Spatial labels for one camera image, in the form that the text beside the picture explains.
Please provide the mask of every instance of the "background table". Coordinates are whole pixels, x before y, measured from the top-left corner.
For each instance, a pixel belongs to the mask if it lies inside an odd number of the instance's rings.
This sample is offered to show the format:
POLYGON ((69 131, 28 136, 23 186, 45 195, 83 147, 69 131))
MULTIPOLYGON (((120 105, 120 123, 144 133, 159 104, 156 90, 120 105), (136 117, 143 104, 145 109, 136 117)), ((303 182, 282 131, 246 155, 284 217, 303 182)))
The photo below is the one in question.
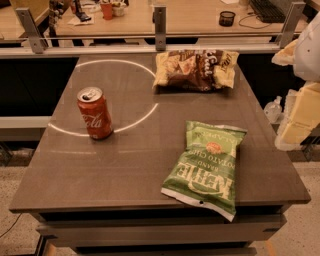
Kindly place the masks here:
MULTIPOLYGON (((127 8, 127 13, 122 17, 113 17, 112 20, 104 20, 101 11, 90 13, 84 9, 89 16, 94 19, 94 24, 74 26, 68 24, 74 18, 69 8, 57 23, 56 34, 58 37, 78 36, 82 38, 95 36, 114 37, 151 37, 154 36, 154 24, 152 23, 153 5, 147 0, 131 0, 127 8)), ((265 23, 260 22, 256 17, 243 20, 243 25, 255 27, 248 28, 239 25, 240 19, 253 12, 251 7, 243 10, 238 4, 224 4, 220 0, 159 0, 159 4, 167 7, 167 36, 212 36, 217 34, 279 34, 282 29, 281 23, 274 23, 263 29, 265 23), (233 11, 236 13, 234 25, 232 27, 222 27, 219 25, 219 14, 221 11, 233 11)), ((302 18, 296 31, 301 32, 307 23, 302 18)))

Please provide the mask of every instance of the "coca-cola can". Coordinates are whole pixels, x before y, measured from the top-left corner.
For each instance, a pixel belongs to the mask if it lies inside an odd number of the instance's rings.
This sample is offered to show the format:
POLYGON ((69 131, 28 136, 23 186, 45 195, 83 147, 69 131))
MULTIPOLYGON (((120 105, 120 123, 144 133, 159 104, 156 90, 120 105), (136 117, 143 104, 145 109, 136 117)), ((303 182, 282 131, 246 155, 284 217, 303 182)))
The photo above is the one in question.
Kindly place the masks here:
POLYGON ((78 93, 77 98, 89 136, 97 140, 108 137, 113 130, 102 90, 98 87, 87 87, 78 93))

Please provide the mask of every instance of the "speckled floor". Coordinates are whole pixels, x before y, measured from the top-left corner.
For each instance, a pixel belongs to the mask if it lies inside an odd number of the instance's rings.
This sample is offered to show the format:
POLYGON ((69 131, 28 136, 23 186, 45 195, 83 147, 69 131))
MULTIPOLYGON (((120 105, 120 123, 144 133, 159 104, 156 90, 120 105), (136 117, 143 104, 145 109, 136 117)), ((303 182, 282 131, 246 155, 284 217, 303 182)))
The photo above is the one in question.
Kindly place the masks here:
MULTIPOLYGON (((320 252, 320 162, 294 162, 312 201, 294 205, 286 212, 287 223, 271 239, 254 242, 258 256, 317 256, 320 252)), ((0 256, 28 255, 36 251, 39 235, 37 221, 28 214, 15 215, 8 206, 25 173, 24 166, 0 167, 0 256), (11 225, 14 227, 4 236, 11 225)), ((68 248, 47 245, 45 256, 68 256, 68 248)))

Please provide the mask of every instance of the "green chip bag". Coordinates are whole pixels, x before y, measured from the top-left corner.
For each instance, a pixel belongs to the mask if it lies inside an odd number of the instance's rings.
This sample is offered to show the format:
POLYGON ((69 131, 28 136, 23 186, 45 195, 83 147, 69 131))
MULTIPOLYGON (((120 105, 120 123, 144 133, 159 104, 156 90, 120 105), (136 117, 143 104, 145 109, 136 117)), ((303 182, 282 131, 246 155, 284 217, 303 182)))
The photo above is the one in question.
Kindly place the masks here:
POLYGON ((187 121, 187 148, 161 192, 193 206, 212 209, 232 221, 235 162, 246 130, 187 121))

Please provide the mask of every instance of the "logo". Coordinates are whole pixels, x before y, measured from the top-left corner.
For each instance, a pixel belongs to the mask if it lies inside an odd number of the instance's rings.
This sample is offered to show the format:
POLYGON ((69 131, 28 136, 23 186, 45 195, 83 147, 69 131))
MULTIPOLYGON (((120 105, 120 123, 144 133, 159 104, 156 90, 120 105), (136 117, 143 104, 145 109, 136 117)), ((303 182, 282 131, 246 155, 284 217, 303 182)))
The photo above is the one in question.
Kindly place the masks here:
POLYGON ((87 125, 87 128, 100 128, 102 127, 102 113, 98 113, 96 116, 82 115, 87 125))
POLYGON ((221 154, 222 153, 222 147, 220 144, 216 142, 209 142, 206 145, 206 149, 209 153, 216 155, 216 154, 221 154))

